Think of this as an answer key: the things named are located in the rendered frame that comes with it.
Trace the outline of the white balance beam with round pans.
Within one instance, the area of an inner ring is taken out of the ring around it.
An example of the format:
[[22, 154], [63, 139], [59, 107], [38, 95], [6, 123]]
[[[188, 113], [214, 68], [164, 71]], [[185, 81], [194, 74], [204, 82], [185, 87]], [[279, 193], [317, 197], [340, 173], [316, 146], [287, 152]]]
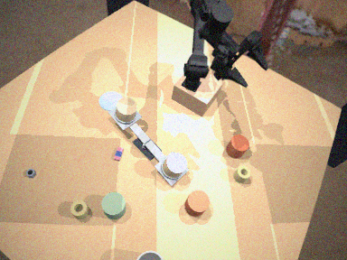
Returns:
[[165, 178], [165, 180], [173, 186], [179, 179], [181, 179], [185, 173], [189, 171], [188, 168], [176, 178], [171, 178], [164, 173], [163, 164], [167, 157], [174, 152], [169, 153], [166, 157], [162, 153], [162, 150], [145, 134], [145, 132], [136, 123], [137, 120], [142, 118], [142, 116], [136, 111], [135, 118], [130, 122], [122, 122], [116, 118], [116, 108], [114, 107], [109, 111], [112, 118], [120, 126], [122, 130], [130, 128], [132, 132], [138, 137], [133, 141], [133, 144], [151, 161], [154, 157], [159, 162], [155, 168], [160, 172], [160, 174]]

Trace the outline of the white cup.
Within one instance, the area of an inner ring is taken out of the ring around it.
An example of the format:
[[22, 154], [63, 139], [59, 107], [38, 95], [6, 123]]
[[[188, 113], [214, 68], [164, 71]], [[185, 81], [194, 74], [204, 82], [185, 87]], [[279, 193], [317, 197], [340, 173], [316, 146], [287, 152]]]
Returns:
[[145, 251], [136, 260], [163, 260], [163, 258], [155, 251]]

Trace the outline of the orange cylinder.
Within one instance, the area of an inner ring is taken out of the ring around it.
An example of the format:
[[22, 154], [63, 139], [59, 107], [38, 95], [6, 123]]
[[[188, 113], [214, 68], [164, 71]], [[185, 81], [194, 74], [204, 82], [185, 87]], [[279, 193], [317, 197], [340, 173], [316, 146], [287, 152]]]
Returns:
[[239, 159], [249, 148], [249, 140], [243, 135], [234, 135], [227, 146], [227, 154]]
[[199, 217], [207, 210], [209, 205], [210, 198], [208, 194], [202, 190], [194, 190], [185, 201], [184, 207], [190, 216]]

